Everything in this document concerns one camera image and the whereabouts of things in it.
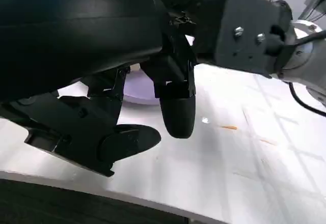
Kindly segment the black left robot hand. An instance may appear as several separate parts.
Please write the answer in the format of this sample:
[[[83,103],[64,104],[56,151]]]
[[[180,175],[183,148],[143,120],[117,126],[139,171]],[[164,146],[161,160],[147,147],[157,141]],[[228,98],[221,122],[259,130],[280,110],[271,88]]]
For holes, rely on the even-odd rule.
[[[189,138],[195,60],[161,0],[1,0],[1,117],[28,145],[107,177],[161,140],[118,124],[130,66],[153,81],[168,133]]]

